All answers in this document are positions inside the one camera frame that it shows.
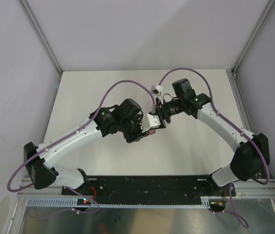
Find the robotic arm link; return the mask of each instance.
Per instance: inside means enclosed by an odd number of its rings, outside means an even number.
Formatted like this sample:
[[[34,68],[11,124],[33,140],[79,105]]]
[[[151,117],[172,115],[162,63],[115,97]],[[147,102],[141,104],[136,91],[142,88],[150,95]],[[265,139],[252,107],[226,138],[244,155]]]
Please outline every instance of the robotic arm link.
[[[210,98],[205,94],[196,95],[187,79],[181,79],[172,84],[176,98],[166,102],[163,98],[161,86],[153,86],[151,93],[156,97],[155,110],[144,115],[141,107],[132,99],[126,99],[121,105],[100,108],[98,115],[86,128],[80,130],[87,121],[66,133],[73,136],[61,143],[50,147],[52,141],[35,146],[32,142],[24,146],[24,161],[40,150],[45,150],[38,157],[26,165],[27,172],[36,189],[43,189],[50,185],[67,186],[83,194],[90,187],[90,180],[82,169],[68,169],[57,165],[65,156],[77,148],[109,134],[123,133],[128,143],[155,133],[155,129],[166,128],[171,122],[171,116],[186,113],[207,124],[219,134],[233,150],[232,162],[224,168],[212,173],[208,181],[215,188],[222,187],[236,180],[246,181],[264,169],[262,160],[254,146],[245,138],[246,134],[264,155],[266,164],[270,164],[268,139],[265,135],[240,128],[237,131],[215,112]]]

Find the aluminum frame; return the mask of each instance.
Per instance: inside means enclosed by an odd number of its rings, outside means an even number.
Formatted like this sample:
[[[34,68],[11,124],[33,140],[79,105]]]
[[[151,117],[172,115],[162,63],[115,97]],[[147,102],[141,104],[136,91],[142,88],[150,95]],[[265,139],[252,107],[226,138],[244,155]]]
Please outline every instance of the aluminum frame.
[[[39,38],[42,46],[44,47],[47,55],[51,59],[56,71],[59,73],[59,82],[62,75],[62,69],[58,63],[57,58],[55,57],[50,44],[48,43],[46,37],[44,36],[27,0],[18,0],[25,15],[27,16],[30,24],[32,25],[34,31],[36,32],[37,37]],[[242,119],[243,126],[249,130],[252,131],[251,121],[249,118],[249,114],[246,108],[246,105],[243,101],[242,93],[240,92],[240,88],[238,85],[238,82],[236,80],[236,71],[240,67],[241,63],[246,58],[248,52],[251,50],[252,45],[254,44],[255,40],[257,39],[258,35],[260,34],[262,28],[264,27],[266,21],[268,20],[269,16],[271,15],[272,11],[275,8],[275,0],[269,0],[266,4],[264,10],[262,11],[254,29],[251,32],[251,35],[249,36],[247,43],[245,44],[241,54],[239,55],[234,67],[232,70],[227,71],[228,78],[232,87],[232,91],[237,103],[238,111]],[[53,104],[50,107],[47,122],[45,124],[45,128],[43,131],[43,135],[41,138],[41,141],[44,140],[46,128],[50,119],[50,115],[53,109],[54,101],[57,95],[58,87],[55,90],[54,96],[53,96]],[[21,187],[25,184],[30,183],[29,178],[24,178]],[[257,183],[254,183],[253,181],[247,181],[242,183],[235,183],[236,188],[236,198],[237,199],[271,199],[273,209],[275,212],[275,179],[271,179],[271,183],[268,186],[259,185]],[[23,216],[25,214],[25,209],[27,207],[27,203],[31,200],[46,200],[50,199],[52,200],[58,200],[61,201],[63,199],[77,199],[76,196],[62,196],[61,195],[61,187],[49,187],[43,190],[35,190],[34,188],[28,188],[24,192],[18,193],[18,196],[15,201],[15,205],[13,207],[12,213],[9,218],[8,226],[6,228],[6,233],[9,234],[18,234],[21,228],[21,223],[23,220]],[[208,199],[210,198],[217,198],[217,197],[201,197],[204,204],[209,204]]]

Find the white tabletop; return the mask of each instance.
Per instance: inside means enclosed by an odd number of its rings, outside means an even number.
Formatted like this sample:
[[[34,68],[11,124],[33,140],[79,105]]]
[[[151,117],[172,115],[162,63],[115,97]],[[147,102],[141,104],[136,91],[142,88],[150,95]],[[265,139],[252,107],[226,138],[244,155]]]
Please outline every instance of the white tabletop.
[[[168,70],[64,72],[52,110],[45,141],[76,127],[96,110],[107,89],[122,79],[131,79],[147,88],[158,84]],[[242,126],[225,69],[198,70],[209,81],[216,107]],[[174,96],[172,82],[187,78],[196,94],[208,94],[203,80],[189,71],[171,73],[163,82],[164,93]],[[121,104],[132,98],[144,113],[152,108],[150,96],[140,87],[124,83],[111,91],[103,106]],[[232,160],[233,152],[212,129],[182,113],[172,116],[166,129],[139,142],[126,143],[122,133],[85,145],[59,162],[82,168],[88,175],[200,175],[210,174]]]

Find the purple cable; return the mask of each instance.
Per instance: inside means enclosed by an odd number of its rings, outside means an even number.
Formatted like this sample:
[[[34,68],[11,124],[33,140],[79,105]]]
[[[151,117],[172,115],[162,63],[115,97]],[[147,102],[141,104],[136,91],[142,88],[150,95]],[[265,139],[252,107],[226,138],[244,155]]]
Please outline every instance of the purple cable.
[[[94,115],[92,116],[92,118],[90,118],[88,122],[86,122],[86,123],[83,124],[80,128],[78,128],[78,131],[81,131],[82,129],[84,129],[86,126],[88,126],[88,125],[95,119],[95,117],[98,115],[98,112],[99,112],[100,108],[102,107],[102,105],[103,105],[103,103],[104,103],[104,101],[105,101],[107,95],[110,93],[110,91],[111,91],[113,88],[115,88],[117,85],[119,85],[119,84],[121,84],[121,83],[133,83],[133,84],[138,85],[138,86],[141,87],[142,89],[144,89],[144,90],[151,96],[152,101],[153,101],[153,107],[155,106],[155,104],[156,104],[155,99],[154,99],[152,93],[151,93],[145,86],[143,86],[142,84],[140,84],[140,83],[138,83],[138,82],[136,82],[136,81],[134,81],[134,80],[128,80],[128,79],[120,80],[120,81],[116,82],[115,84],[113,84],[113,85],[107,90],[107,92],[106,92],[105,95],[103,96],[102,100],[100,101],[100,104],[98,105],[98,108],[97,108],[97,110],[95,111],[95,113],[94,113]],[[57,144],[59,144],[59,143],[65,141],[66,139],[68,139],[68,138],[74,136],[75,134],[77,134],[77,133],[76,133],[76,132],[72,132],[72,133],[70,133],[70,134],[64,136],[63,138],[61,138],[61,139],[55,141],[54,143],[52,143],[51,145],[49,145],[49,146],[48,146],[48,149],[52,148],[53,146],[56,146]],[[32,157],[30,157],[28,160],[26,160],[23,164],[21,164],[21,165],[14,171],[14,173],[13,173],[12,176],[10,177],[9,181],[7,182],[7,190],[8,190],[8,191],[10,191],[10,192],[12,192],[12,193],[15,193],[15,192],[22,191],[22,190],[24,190],[24,189],[26,189],[26,188],[29,188],[29,187],[31,187],[31,186],[33,185],[33,184],[31,183],[31,184],[28,184],[28,185],[26,185],[26,186],[24,186],[24,187],[22,187],[22,188],[19,188],[19,189],[12,189],[12,188],[11,188],[12,181],[13,181],[13,179],[15,178],[15,176],[18,174],[18,172],[20,172],[20,170],[21,170],[25,165],[27,165],[29,162],[31,162],[33,159],[35,159],[36,157],[38,157],[40,154],[42,154],[42,153],[44,153],[44,152],[45,152],[45,149],[43,149],[43,150],[37,152],[37,153],[34,154]]]
[[[83,124],[80,128],[78,128],[78,131],[84,129],[86,126],[88,126],[88,125],[95,119],[95,117],[98,115],[98,112],[99,112],[100,108],[102,107],[102,105],[103,105],[103,103],[104,103],[104,101],[105,101],[107,95],[110,93],[110,91],[111,91],[113,88],[115,88],[117,85],[119,85],[119,84],[121,84],[121,83],[126,83],[126,82],[127,82],[127,83],[136,84],[136,85],[140,86],[142,89],[144,89],[144,90],[151,96],[152,101],[153,101],[153,108],[155,107],[155,104],[156,104],[155,99],[154,99],[152,93],[151,93],[145,86],[143,86],[142,84],[140,84],[140,83],[138,83],[138,82],[136,82],[136,81],[134,81],[134,80],[128,80],[128,79],[120,80],[120,81],[116,82],[115,84],[113,84],[113,85],[107,90],[107,92],[106,92],[105,95],[103,96],[103,98],[102,98],[100,104],[98,105],[98,108],[97,108],[97,110],[95,111],[95,113],[94,113],[94,115],[92,116],[92,118],[90,118],[88,122],[86,122],[86,123]],[[48,146],[48,149],[50,149],[50,148],[54,147],[55,145],[57,145],[57,144],[63,142],[64,140],[66,140],[66,139],[68,139],[68,138],[74,136],[75,134],[77,134],[77,133],[76,133],[76,132],[72,132],[72,133],[70,133],[70,134],[64,136],[63,138],[61,138],[61,139],[57,140],[56,142],[52,143],[51,145],[49,145],[49,146]],[[21,170],[26,164],[28,164],[29,162],[31,162],[33,159],[35,159],[36,157],[38,157],[40,154],[42,154],[42,153],[44,153],[44,152],[45,152],[45,149],[43,149],[43,150],[37,152],[36,154],[34,154],[33,156],[31,156],[28,160],[26,160],[23,164],[21,164],[21,165],[15,170],[15,172],[12,174],[12,176],[11,176],[10,179],[9,179],[9,181],[7,182],[7,190],[8,190],[8,191],[13,192],[13,193],[14,193],[14,192],[19,192],[19,191],[22,191],[22,190],[24,190],[24,189],[26,189],[26,188],[29,188],[29,187],[31,187],[31,186],[33,185],[33,184],[31,183],[31,184],[28,184],[28,185],[26,185],[26,186],[24,186],[24,187],[22,187],[22,188],[19,188],[19,189],[12,189],[12,188],[11,188],[12,181],[13,181],[13,179],[15,178],[15,176],[18,174],[18,172],[20,172],[20,170]],[[84,211],[77,211],[77,212],[82,213],[82,214],[93,214],[93,213],[99,211],[100,206],[99,206],[99,204],[98,204],[96,201],[94,201],[93,199],[90,199],[90,198],[88,198],[88,197],[83,196],[82,194],[78,193],[76,190],[74,190],[74,189],[72,189],[72,188],[70,188],[70,187],[68,187],[68,189],[71,190],[72,192],[74,192],[75,194],[77,194],[77,195],[79,195],[79,196],[81,196],[81,197],[84,197],[84,198],[86,198],[86,199],[92,201],[92,202],[95,203],[95,204],[97,205],[97,207],[98,207],[96,210],[90,211],[90,212],[84,212]],[[55,213],[53,213],[53,214],[51,214],[51,215],[49,215],[49,216],[42,217],[42,218],[35,218],[35,217],[31,216],[30,213],[29,213],[29,216],[32,217],[32,218],[34,218],[34,219],[36,219],[36,220],[43,220],[43,219],[51,218],[51,217],[53,217],[53,216],[55,216],[55,215],[57,215],[57,214],[59,214],[59,213],[62,213],[62,212],[68,211],[68,210],[71,210],[71,209],[70,209],[70,208],[66,208],[66,209],[60,210],[60,211],[58,211],[58,212],[55,212]]]
[[[96,204],[96,206],[97,206],[96,210],[94,210],[94,211],[80,211],[80,210],[77,210],[77,209],[74,209],[74,208],[65,208],[65,209],[62,209],[62,210],[60,210],[60,211],[54,212],[54,213],[52,213],[52,214],[50,214],[50,215],[48,215],[48,216],[41,217],[41,218],[37,218],[37,217],[32,216],[32,215],[30,214],[30,211],[31,211],[31,210],[29,210],[28,216],[31,217],[32,219],[35,219],[35,220],[44,220],[44,219],[52,218],[52,217],[56,216],[57,214],[62,213],[62,212],[65,212],[65,211],[75,211],[75,212],[77,212],[78,214],[79,214],[79,213],[81,213],[81,214],[93,214],[93,213],[96,213],[96,212],[98,212],[98,211],[100,210],[100,206],[99,206],[99,204],[98,204],[95,200],[93,200],[93,199],[91,199],[91,198],[88,198],[87,196],[78,193],[76,190],[74,190],[74,189],[72,189],[72,188],[70,188],[70,187],[67,187],[67,188],[68,188],[70,191],[74,192],[75,194],[77,194],[77,195],[79,195],[79,196],[81,196],[81,197],[83,197],[83,198],[86,198],[86,199],[88,199],[89,201],[91,201],[91,202],[93,202],[94,204]]]
[[[56,216],[57,214],[65,212],[65,211],[72,211],[72,208],[65,208],[65,209],[62,209],[60,211],[54,212],[53,214],[50,214],[48,216],[41,217],[41,218],[37,218],[37,217],[32,216],[30,214],[30,211],[31,211],[31,209],[28,211],[28,216],[31,217],[32,219],[34,219],[34,220],[44,220],[44,219],[52,218],[52,217]]]
[[[262,154],[262,152],[260,151],[260,149],[257,147],[257,145],[254,143],[254,141],[249,137],[247,136],[240,128],[238,128],[234,123],[232,123],[229,119],[227,119],[224,115],[222,115],[221,113],[219,113],[219,111],[217,110],[216,106],[215,106],[215,103],[214,103],[214,99],[213,99],[213,96],[212,96],[212,91],[211,91],[211,87],[207,81],[207,79],[201,74],[199,73],[198,71],[195,71],[191,68],[186,68],[186,67],[180,67],[180,68],[175,68],[175,69],[172,69],[171,71],[167,72],[164,77],[160,80],[159,82],[159,85],[162,84],[162,82],[166,79],[166,77],[174,72],[174,71],[179,71],[179,70],[187,70],[187,71],[191,71],[191,72],[194,72],[196,73],[197,75],[199,75],[203,80],[204,82],[206,83],[207,87],[208,87],[208,91],[209,91],[209,95],[210,95],[210,103],[211,103],[211,107],[213,109],[213,111],[218,115],[220,116],[225,122],[227,122],[229,125],[231,125],[236,131],[238,131],[243,137],[245,137],[252,145],[253,147],[255,148],[255,150],[257,151],[257,153],[259,154],[260,156],[260,159],[262,160],[262,163],[263,163],[263,166],[264,166],[264,170],[265,170],[265,173],[266,173],[266,181],[265,182],[261,182],[257,179],[254,179],[253,180],[255,182],[258,182],[260,184],[263,184],[263,185],[266,185],[270,182],[270,172],[269,172],[269,168],[268,168],[268,165],[266,164],[266,161],[264,159],[264,156]],[[240,216],[236,209],[235,209],[235,205],[233,203],[233,198],[232,198],[232,192],[231,192],[231,187],[232,187],[233,183],[230,184],[230,200],[231,200],[231,204],[232,204],[232,208],[233,208],[233,211],[225,211],[225,213],[229,213],[229,214],[233,214],[236,216],[236,218],[238,219],[238,221],[240,222],[240,224],[244,227],[244,228],[249,228],[249,225],[247,223],[247,221],[242,217]]]

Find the purple wire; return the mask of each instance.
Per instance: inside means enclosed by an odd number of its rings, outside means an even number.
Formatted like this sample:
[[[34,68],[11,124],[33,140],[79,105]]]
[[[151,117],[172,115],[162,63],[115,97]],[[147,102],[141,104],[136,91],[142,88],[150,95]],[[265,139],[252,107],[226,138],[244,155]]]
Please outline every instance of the purple wire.
[[[28,216],[31,217],[32,219],[35,219],[35,220],[44,220],[44,219],[52,218],[52,217],[56,216],[57,214],[62,213],[62,212],[65,212],[65,211],[76,211],[77,213],[82,213],[82,214],[93,214],[93,213],[96,213],[96,212],[98,212],[98,211],[100,210],[99,204],[98,204],[94,199],[88,198],[87,196],[78,193],[76,190],[74,190],[74,189],[72,189],[72,188],[70,188],[70,187],[67,187],[67,188],[68,188],[70,191],[72,191],[72,192],[74,192],[75,194],[77,194],[78,196],[81,196],[81,197],[83,197],[83,198],[86,198],[86,199],[88,199],[89,201],[91,201],[91,202],[93,202],[94,204],[96,204],[96,206],[97,206],[96,210],[94,210],[94,211],[80,211],[80,210],[76,210],[76,209],[73,209],[73,208],[65,208],[65,209],[62,209],[62,210],[60,210],[60,211],[54,212],[54,213],[52,213],[52,214],[50,214],[50,215],[48,215],[48,216],[41,217],[41,218],[33,217],[33,216],[30,214],[30,210],[29,210]]]
[[[102,100],[100,101],[100,104],[98,105],[98,108],[97,108],[97,110],[95,111],[95,113],[94,113],[94,115],[92,116],[92,118],[90,118],[88,122],[86,122],[86,123],[83,124],[80,128],[78,128],[78,131],[81,131],[82,129],[84,129],[86,126],[88,126],[88,125],[95,119],[95,117],[98,115],[98,112],[99,112],[100,108],[102,107],[102,105],[103,105],[103,103],[104,103],[104,101],[105,101],[107,95],[110,93],[110,91],[111,91],[113,88],[115,88],[117,85],[119,85],[119,84],[121,84],[121,83],[133,83],[133,84],[138,85],[138,86],[141,87],[142,89],[144,89],[144,90],[151,96],[152,101],[153,101],[153,107],[155,106],[155,104],[156,104],[155,99],[154,99],[152,93],[151,93],[145,86],[143,86],[142,84],[140,84],[140,83],[138,83],[138,82],[136,82],[136,81],[134,81],[134,80],[128,80],[128,79],[120,80],[120,81],[116,82],[115,84],[113,84],[113,85],[107,90],[107,92],[106,92],[105,95],[103,96]],[[77,134],[77,133],[76,133],[76,132],[72,132],[72,133],[70,133],[70,134],[64,136],[63,138],[61,138],[61,139],[55,141],[54,143],[52,143],[51,145],[49,145],[49,146],[48,146],[48,149],[50,149],[50,148],[56,146],[57,144],[59,144],[59,143],[65,141],[66,139],[68,139],[68,138],[74,136],[75,134]],[[15,176],[20,172],[20,170],[21,170],[25,165],[27,165],[29,162],[31,162],[33,159],[35,159],[36,157],[38,157],[40,154],[42,154],[42,153],[44,153],[44,152],[45,152],[45,149],[43,149],[43,150],[37,152],[37,153],[34,154],[32,157],[30,157],[29,159],[27,159],[23,164],[21,164],[21,165],[14,171],[14,173],[13,173],[12,176],[10,177],[9,181],[7,182],[7,190],[8,190],[8,191],[10,191],[10,192],[12,192],[12,193],[15,193],[15,192],[22,191],[22,190],[24,190],[24,189],[26,189],[26,188],[29,188],[29,187],[31,187],[31,186],[33,185],[33,184],[31,183],[31,184],[28,184],[28,185],[26,185],[26,186],[24,186],[24,187],[22,187],[22,188],[19,188],[19,189],[12,189],[12,188],[11,188],[12,181],[13,181],[13,179],[15,178]]]
[[[116,82],[115,84],[113,84],[113,85],[107,90],[107,92],[106,92],[105,95],[103,96],[103,98],[102,98],[100,104],[98,105],[98,108],[97,108],[97,110],[95,111],[95,113],[94,113],[94,115],[92,116],[92,118],[90,118],[88,122],[86,122],[86,123],[83,124],[80,128],[78,128],[78,131],[81,131],[82,129],[84,129],[86,126],[88,126],[88,125],[95,119],[95,117],[98,115],[98,112],[99,112],[100,108],[102,107],[102,105],[103,105],[103,103],[104,103],[104,101],[105,101],[107,95],[110,93],[110,91],[111,91],[113,88],[115,88],[117,85],[119,85],[119,84],[121,84],[121,83],[133,83],[133,84],[138,85],[138,86],[141,87],[142,89],[144,89],[144,90],[151,96],[152,101],[153,101],[153,108],[155,107],[155,104],[156,104],[155,99],[154,99],[152,93],[151,93],[145,86],[143,86],[142,84],[140,84],[140,83],[138,83],[138,82],[136,82],[136,81],[134,81],[134,80],[128,80],[128,79],[120,80],[120,81]],[[48,146],[48,149],[50,149],[50,148],[56,146],[57,144],[59,144],[59,143],[65,141],[66,139],[68,139],[68,138],[74,136],[75,134],[77,134],[77,133],[76,133],[76,132],[72,132],[72,133],[70,133],[70,134],[64,136],[63,138],[61,138],[61,139],[55,141],[54,143],[52,143],[51,145],[49,145],[49,146]],[[33,156],[31,156],[29,159],[27,159],[23,164],[21,164],[21,165],[14,171],[14,173],[13,173],[12,176],[10,177],[9,181],[7,182],[7,190],[8,190],[8,191],[10,191],[10,192],[12,192],[12,193],[15,193],[15,192],[22,191],[22,190],[24,190],[24,189],[26,189],[26,188],[29,188],[29,187],[31,187],[31,186],[33,185],[33,183],[31,183],[31,184],[28,184],[28,185],[26,185],[26,186],[24,186],[24,187],[22,187],[22,188],[19,188],[19,189],[12,189],[12,188],[11,188],[12,181],[13,181],[13,179],[15,178],[15,176],[20,172],[20,170],[21,170],[25,165],[27,165],[29,162],[31,162],[33,159],[35,159],[36,157],[38,157],[40,154],[42,154],[42,153],[44,153],[44,152],[45,152],[45,149],[43,149],[43,150],[37,152],[36,154],[34,154]],[[86,198],[86,199],[92,201],[92,202],[95,203],[95,204],[97,205],[97,207],[98,207],[98,208],[97,208],[96,210],[94,210],[94,211],[90,211],[90,212],[78,211],[79,213],[82,213],[82,214],[93,214],[93,213],[99,211],[100,206],[99,206],[99,204],[98,204],[96,201],[94,201],[93,199],[90,199],[90,198],[88,198],[88,197],[86,197],[86,196],[84,196],[84,195],[78,193],[77,191],[75,191],[74,189],[72,189],[72,188],[70,188],[70,187],[68,187],[68,189],[71,190],[72,192],[74,192],[75,194],[77,194],[77,195],[79,195],[79,196],[81,196],[81,197],[84,197],[84,198]],[[62,213],[62,212],[68,211],[68,210],[71,210],[71,208],[67,208],[67,209],[60,210],[60,211],[58,211],[58,212],[55,212],[55,213],[53,213],[53,214],[51,214],[51,215],[49,215],[49,216],[42,217],[42,218],[33,217],[32,215],[30,215],[30,213],[29,213],[28,215],[29,215],[30,217],[36,219],[36,220],[43,220],[43,219],[51,218],[51,217],[53,217],[53,216],[55,216],[55,215],[57,215],[57,214],[59,214],[59,213]]]
[[[52,213],[52,214],[50,214],[48,216],[41,217],[41,218],[37,218],[37,217],[32,216],[30,214],[30,211],[31,211],[31,209],[28,211],[28,216],[31,217],[32,219],[34,219],[34,220],[44,220],[44,219],[52,218],[52,217],[56,216],[57,214],[65,212],[65,211],[72,211],[72,208],[62,209],[60,211],[54,212],[54,213]]]
[[[261,182],[255,178],[253,178],[253,180],[255,182],[258,182],[260,184],[263,184],[263,185],[266,185],[270,182],[270,172],[269,172],[269,168],[268,168],[268,165],[264,159],[264,156],[262,154],[262,152],[260,151],[260,149],[257,147],[257,145],[254,143],[254,141],[249,137],[247,136],[240,128],[238,128],[234,123],[232,123],[229,119],[227,119],[224,115],[222,115],[221,113],[219,113],[219,111],[217,110],[216,106],[215,106],[215,103],[214,103],[214,99],[213,99],[213,95],[212,95],[212,91],[211,91],[211,87],[207,81],[207,79],[201,74],[199,73],[198,71],[195,71],[191,68],[186,68],[186,67],[180,67],[180,68],[175,68],[175,69],[172,69],[171,71],[167,72],[164,77],[160,80],[159,82],[159,85],[162,84],[162,82],[166,79],[166,77],[174,72],[174,71],[179,71],[179,70],[187,70],[187,71],[191,71],[191,72],[194,72],[196,73],[197,75],[199,75],[203,80],[204,82],[206,83],[207,87],[208,87],[208,91],[209,91],[209,96],[210,96],[210,103],[211,103],[211,107],[213,109],[213,111],[218,115],[220,116],[225,122],[227,122],[229,125],[231,125],[236,131],[238,131],[243,137],[245,137],[252,145],[253,147],[255,148],[255,150],[257,151],[257,153],[259,154],[259,157],[260,159],[262,160],[262,163],[263,163],[263,166],[264,166],[264,170],[265,170],[265,173],[266,173],[266,181],[265,182]],[[240,224],[244,227],[244,228],[249,228],[249,225],[247,223],[247,221],[242,217],[240,216],[236,209],[235,209],[235,205],[233,203],[233,198],[232,198],[232,192],[231,192],[231,187],[232,187],[233,183],[230,184],[230,200],[231,200],[231,204],[232,204],[232,208],[233,208],[233,211],[225,211],[225,213],[229,213],[229,214],[233,214],[236,216],[236,218],[238,219],[238,221],[240,222]]]

